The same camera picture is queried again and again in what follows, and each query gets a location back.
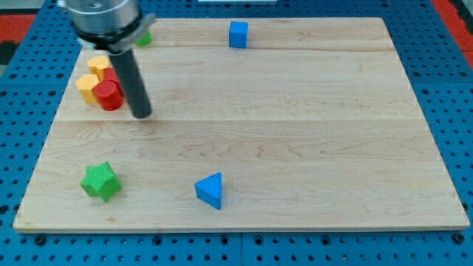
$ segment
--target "yellow hexagonal block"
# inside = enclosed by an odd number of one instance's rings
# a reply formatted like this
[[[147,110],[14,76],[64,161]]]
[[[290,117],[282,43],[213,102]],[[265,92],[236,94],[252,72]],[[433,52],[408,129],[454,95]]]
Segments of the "yellow hexagonal block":
[[[112,67],[109,59],[105,55],[94,57],[87,61],[90,73],[98,76],[99,81],[102,81],[104,77],[103,70],[105,68]]]
[[[94,104],[97,103],[97,98],[95,98],[94,95],[94,88],[99,83],[100,81],[98,80],[97,75],[88,74],[79,78],[75,82],[75,85],[77,85],[84,101],[88,104]]]

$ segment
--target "blue cube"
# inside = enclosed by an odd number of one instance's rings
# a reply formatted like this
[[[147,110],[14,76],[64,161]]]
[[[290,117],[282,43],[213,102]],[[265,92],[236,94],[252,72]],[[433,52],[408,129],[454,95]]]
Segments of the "blue cube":
[[[232,21],[229,30],[229,46],[235,48],[246,48],[248,37],[248,23]]]

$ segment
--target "wood grain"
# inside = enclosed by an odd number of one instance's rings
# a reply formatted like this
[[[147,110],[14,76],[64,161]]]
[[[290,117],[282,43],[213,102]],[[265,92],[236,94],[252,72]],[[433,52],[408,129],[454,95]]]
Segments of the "wood grain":
[[[379,18],[158,20],[136,49],[153,114],[84,104],[73,81],[14,228],[24,233],[460,230],[469,225]],[[108,160],[124,189],[79,185]],[[223,173],[222,210],[195,197]]]

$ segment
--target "blue pegboard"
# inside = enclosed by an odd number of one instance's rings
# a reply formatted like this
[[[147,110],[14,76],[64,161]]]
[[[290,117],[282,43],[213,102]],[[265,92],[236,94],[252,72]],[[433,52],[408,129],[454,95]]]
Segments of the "blue pegboard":
[[[467,214],[473,73],[427,0],[141,0],[158,18],[382,17]],[[46,0],[0,78],[0,265],[473,265],[473,230],[423,233],[23,235],[11,225],[80,52]]]

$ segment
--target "blue triangular prism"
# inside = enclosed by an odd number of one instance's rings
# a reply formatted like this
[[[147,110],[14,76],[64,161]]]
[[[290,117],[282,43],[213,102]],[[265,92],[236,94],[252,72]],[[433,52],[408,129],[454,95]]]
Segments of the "blue triangular prism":
[[[222,199],[222,173],[212,174],[210,177],[195,183],[195,192],[197,198],[217,210],[220,209]]]

